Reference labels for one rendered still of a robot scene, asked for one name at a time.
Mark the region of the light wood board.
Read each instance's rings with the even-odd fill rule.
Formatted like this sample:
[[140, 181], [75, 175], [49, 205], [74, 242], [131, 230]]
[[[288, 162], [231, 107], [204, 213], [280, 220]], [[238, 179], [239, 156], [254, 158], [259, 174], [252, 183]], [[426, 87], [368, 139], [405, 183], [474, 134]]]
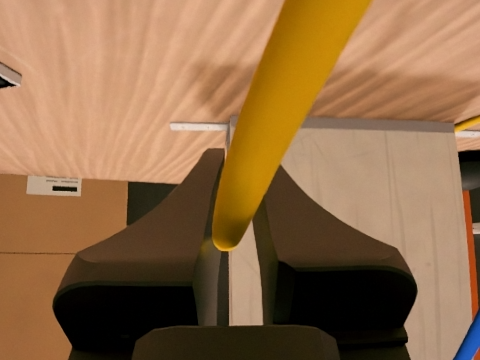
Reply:
[[[328, 212], [399, 249], [418, 288], [411, 360], [453, 360], [472, 325], [455, 134], [300, 129], [281, 165]], [[252, 221], [229, 251], [231, 325], [262, 325]]]

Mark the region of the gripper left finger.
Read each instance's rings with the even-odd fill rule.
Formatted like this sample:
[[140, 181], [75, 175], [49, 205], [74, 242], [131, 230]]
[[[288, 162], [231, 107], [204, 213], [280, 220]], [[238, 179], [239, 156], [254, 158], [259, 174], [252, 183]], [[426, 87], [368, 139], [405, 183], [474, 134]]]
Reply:
[[207, 148], [158, 206], [76, 253], [52, 304], [68, 360], [132, 360], [153, 329], [217, 325], [212, 228], [224, 167], [225, 148]]

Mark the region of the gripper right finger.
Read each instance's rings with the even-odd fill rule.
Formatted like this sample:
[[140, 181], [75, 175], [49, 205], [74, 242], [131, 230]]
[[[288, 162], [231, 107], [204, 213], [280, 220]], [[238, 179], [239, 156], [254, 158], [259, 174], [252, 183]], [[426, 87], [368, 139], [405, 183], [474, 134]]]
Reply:
[[340, 360], [411, 360], [415, 278], [398, 248], [343, 222], [281, 165], [252, 219], [263, 325], [316, 327]]

